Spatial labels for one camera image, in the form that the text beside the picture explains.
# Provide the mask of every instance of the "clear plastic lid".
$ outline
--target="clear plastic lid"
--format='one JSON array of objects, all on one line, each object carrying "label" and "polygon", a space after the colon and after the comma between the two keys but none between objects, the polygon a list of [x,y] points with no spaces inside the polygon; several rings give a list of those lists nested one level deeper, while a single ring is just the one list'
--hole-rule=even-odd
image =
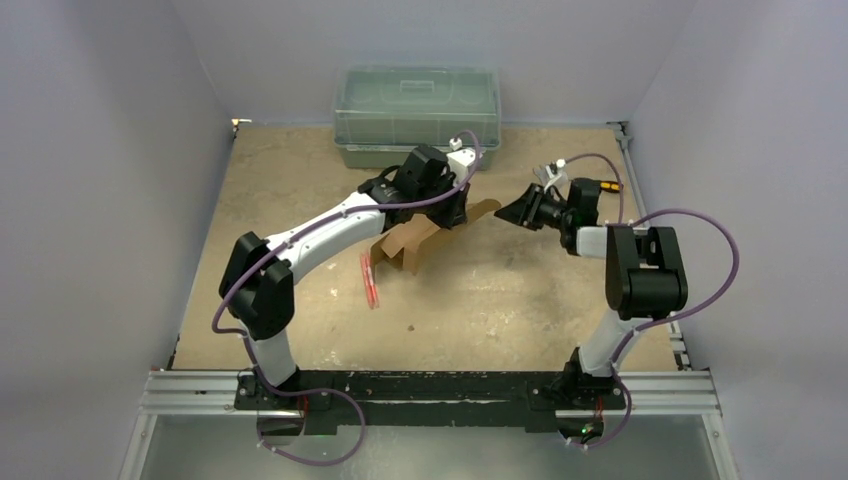
[{"label": "clear plastic lid", "polygon": [[351,68],[335,98],[339,145],[448,145],[470,129],[484,146],[500,145],[497,74],[471,67]]}]

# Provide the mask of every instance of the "white connector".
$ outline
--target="white connector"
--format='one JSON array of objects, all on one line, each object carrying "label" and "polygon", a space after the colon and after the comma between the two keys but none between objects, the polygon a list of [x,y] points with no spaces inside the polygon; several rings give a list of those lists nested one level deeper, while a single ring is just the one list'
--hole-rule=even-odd
[{"label": "white connector", "polygon": [[588,258],[607,258],[607,227],[577,229],[577,255]]},{"label": "white connector", "polygon": [[462,148],[462,139],[459,137],[451,138],[448,140],[448,144],[450,145],[451,150],[455,152]]},{"label": "white connector", "polygon": [[468,171],[471,170],[471,165],[476,157],[473,148],[464,148],[448,153],[448,167],[456,174],[454,185],[468,176]]}]

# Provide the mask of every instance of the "cable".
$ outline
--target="cable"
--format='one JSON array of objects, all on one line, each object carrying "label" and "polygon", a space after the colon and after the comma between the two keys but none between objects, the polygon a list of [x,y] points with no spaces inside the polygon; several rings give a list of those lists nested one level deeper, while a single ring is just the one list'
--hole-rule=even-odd
[{"label": "cable", "polygon": [[338,220],[339,218],[343,218],[346,215],[349,215],[351,213],[364,212],[364,211],[368,211],[368,210],[385,211],[385,210],[402,210],[402,209],[407,209],[407,208],[426,207],[428,205],[433,205],[434,203],[439,203],[442,200],[450,198],[451,196],[455,195],[456,193],[459,193],[460,191],[462,191],[466,187],[466,185],[468,185],[468,181],[471,180],[471,177],[479,169],[480,159],[482,158],[482,149],[480,148],[480,141],[477,139],[477,136],[471,130],[462,130],[461,132],[457,133],[453,137],[453,139],[458,139],[459,136],[463,135],[463,134],[471,137],[471,141],[474,143],[474,162],[471,164],[471,169],[468,171],[468,175],[466,175],[465,178],[463,178],[461,182],[459,182],[456,186],[454,186],[449,191],[447,191],[447,192],[445,192],[441,195],[437,195],[433,198],[428,198],[428,199],[425,199],[425,200],[419,200],[417,202],[392,203],[392,204],[385,204],[385,205],[359,205],[359,206],[356,206],[356,207],[351,207],[344,212],[337,212],[337,213],[334,213],[332,215],[328,215],[324,218],[321,218],[319,220],[316,220],[315,222],[304,227],[302,230],[294,233],[287,241],[282,242],[280,245],[275,247],[273,250],[271,250],[270,252],[265,254],[255,264],[253,264],[250,268],[248,268],[247,271],[245,271],[244,274],[242,274],[242,276],[239,277],[238,280],[235,281],[235,283],[233,283],[232,287],[230,287],[230,289],[227,290],[227,293],[224,295],[224,298],[221,300],[221,304],[218,305],[218,309],[215,311],[215,315],[213,315],[213,317],[212,317],[212,331],[215,332],[215,333],[221,333],[221,334],[235,333],[235,334],[238,334],[242,337],[242,340],[244,342],[244,348],[247,351],[247,356],[250,358],[250,362],[255,366],[256,376],[259,378],[259,380],[262,382],[262,384],[265,386],[265,388],[269,392],[271,392],[275,395],[281,396],[281,397],[297,397],[297,396],[300,396],[300,395],[311,395],[311,394],[319,394],[319,393],[337,395],[337,396],[343,398],[344,400],[347,400],[348,402],[350,402],[351,405],[353,405],[353,408],[356,410],[356,414],[359,417],[360,424],[362,425],[362,428],[360,429],[360,432],[359,432],[359,438],[356,440],[356,444],[354,444],[354,446],[347,453],[345,453],[344,455],[342,455],[338,458],[335,458],[333,460],[310,460],[308,458],[299,457],[297,455],[292,455],[291,453],[280,450],[277,447],[274,447],[274,446],[268,444],[268,442],[266,442],[262,438],[262,434],[259,431],[259,429],[257,428],[257,434],[259,435],[260,446],[267,448],[268,450],[270,450],[273,453],[276,453],[278,455],[286,457],[289,460],[294,460],[295,462],[302,463],[304,465],[310,465],[310,466],[316,466],[316,467],[329,467],[329,466],[333,466],[333,465],[338,465],[338,464],[344,462],[345,460],[347,460],[348,458],[352,457],[357,452],[357,450],[359,450],[359,448],[362,446],[362,442],[365,440],[365,430],[366,430],[365,413],[362,411],[362,407],[360,407],[359,404],[356,403],[356,400],[351,398],[350,395],[348,395],[348,394],[346,394],[342,391],[339,391],[339,390],[334,390],[334,389],[331,389],[331,388],[313,388],[313,389],[302,390],[302,391],[298,391],[298,392],[284,392],[282,390],[277,389],[273,385],[271,385],[270,382],[268,382],[268,379],[265,377],[265,374],[262,372],[262,369],[259,367],[258,362],[256,361],[256,355],[254,354],[253,349],[250,346],[250,341],[248,339],[247,332],[240,329],[240,328],[220,328],[218,326],[218,324],[221,322],[221,317],[224,315],[224,311],[227,309],[227,305],[230,304],[230,302],[232,301],[236,292],[238,292],[238,290],[248,281],[248,279],[250,279],[250,277],[252,277],[256,272],[258,272],[262,268],[263,265],[265,265],[271,259],[275,258],[277,256],[277,254],[279,254],[284,249],[288,248],[289,245],[294,244],[295,242],[300,240],[304,235],[311,233],[312,231],[314,231],[317,228],[321,228],[322,226],[327,225],[328,223],[333,222],[335,220]]},{"label": "cable", "polygon": [[699,218],[701,220],[704,220],[705,222],[716,227],[718,229],[718,231],[721,232],[722,235],[724,235],[724,238],[727,240],[727,244],[730,246],[730,253],[731,253],[731,256],[732,256],[730,273],[727,274],[727,278],[724,280],[724,283],[721,284],[721,286],[718,288],[718,290],[716,290],[716,292],[714,294],[712,294],[709,298],[707,298],[703,302],[699,303],[698,305],[690,308],[689,310],[684,310],[683,312],[681,312],[677,315],[669,316],[669,317],[664,318],[662,320],[658,320],[658,321],[655,321],[655,322],[650,322],[650,323],[646,323],[644,325],[640,325],[640,326],[636,327],[634,330],[628,332],[627,335],[624,336],[624,338],[621,340],[621,342],[618,344],[618,346],[613,351],[612,357],[610,357],[610,363],[612,363],[612,368],[611,368],[612,377],[615,380],[615,382],[619,385],[619,387],[621,388],[621,391],[624,392],[624,395],[627,398],[627,407],[626,407],[626,410],[624,411],[624,418],[621,420],[621,423],[618,424],[618,426],[615,428],[615,430],[613,430],[609,435],[604,435],[601,438],[601,440],[598,441],[597,443],[593,443],[591,445],[580,444],[583,449],[596,448],[596,447],[600,447],[601,445],[608,443],[613,438],[615,438],[619,433],[621,433],[621,431],[624,429],[624,426],[630,420],[630,414],[633,411],[633,401],[632,401],[632,397],[630,395],[630,391],[627,389],[626,386],[624,386],[624,382],[621,381],[621,377],[618,375],[618,371],[616,370],[618,368],[618,366],[616,364],[618,363],[619,357],[621,357],[621,352],[624,351],[624,347],[627,346],[627,344],[630,342],[630,340],[633,339],[634,335],[636,334],[635,332],[641,333],[641,332],[643,332],[643,331],[645,331],[649,328],[658,327],[660,325],[665,325],[665,324],[671,323],[675,320],[683,320],[685,318],[691,317],[692,315],[695,315],[698,312],[701,312],[705,308],[707,308],[710,305],[712,305],[713,303],[715,303],[716,300],[718,300],[722,295],[724,295],[724,293],[727,291],[727,289],[730,288],[730,285],[733,283],[733,281],[736,280],[736,274],[739,273],[739,246],[736,245],[736,240],[733,238],[733,235],[730,234],[730,231],[727,230],[727,228],[724,225],[722,225],[721,223],[719,223],[718,220],[716,220],[715,218],[713,218],[709,215],[706,215],[706,214],[703,214],[703,213],[700,213],[700,212],[696,212],[694,210],[685,209],[685,208],[667,208],[667,209],[664,209],[664,210],[657,210],[654,213],[648,214],[648,215],[640,218],[639,220],[634,222],[632,226],[635,227],[635,226],[641,225],[641,224],[643,224],[643,223],[645,223],[649,220],[652,220],[652,219],[657,218],[657,217],[661,217],[663,215],[687,215],[687,216],[690,216],[690,217],[695,217],[695,218]]},{"label": "cable", "polygon": [[[615,175],[615,181],[618,182],[619,185],[624,185],[624,183],[622,183],[622,181],[621,181],[621,175],[618,173],[618,169],[615,168],[615,164],[612,163],[612,160],[610,160],[609,157],[607,157],[606,155],[601,155],[600,153],[581,153],[580,155],[575,155],[571,158],[566,159],[565,164],[568,165],[569,163],[571,163],[575,160],[580,160],[581,158],[600,158],[601,160],[607,162],[607,165],[609,165],[610,169],[612,170],[612,173]],[[621,223],[623,221],[624,221],[624,195],[621,192],[619,192],[619,194],[618,194],[618,223]]]}]

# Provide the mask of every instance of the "black mounting plate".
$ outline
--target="black mounting plate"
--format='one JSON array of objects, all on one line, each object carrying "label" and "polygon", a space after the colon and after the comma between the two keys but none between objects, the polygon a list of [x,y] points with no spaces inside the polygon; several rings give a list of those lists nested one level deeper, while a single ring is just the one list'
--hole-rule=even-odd
[{"label": "black mounting plate", "polygon": [[[550,394],[560,372],[419,372],[302,370],[298,390],[333,388],[355,399],[368,425],[523,427],[556,432],[557,410],[593,410],[594,400]],[[621,410],[620,395],[603,395],[605,410]],[[239,376],[237,410],[294,410],[293,397],[270,394],[252,373]],[[337,395],[309,395],[306,435],[332,435],[339,425],[359,425]]]}]

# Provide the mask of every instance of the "aluminum frame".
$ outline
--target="aluminum frame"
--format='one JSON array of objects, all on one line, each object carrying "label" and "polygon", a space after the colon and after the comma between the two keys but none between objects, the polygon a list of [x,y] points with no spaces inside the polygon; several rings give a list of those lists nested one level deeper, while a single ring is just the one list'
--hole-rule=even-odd
[{"label": "aluminum frame", "polygon": [[[256,416],[235,410],[238,370],[175,370],[151,372],[141,398],[139,416],[121,470],[121,480],[141,478],[150,440],[159,417]],[[716,471],[721,480],[737,480],[727,445],[718,397],[709,372],[624,372],[621,378],[633,398],[633,415],[691,415],[702,419]],[[560,410],[557,417],[591,416],[593,412]],[[607,411],[620,416],[623,411]],[[263,411],[263,417],[296,418],[296,410]]]}]

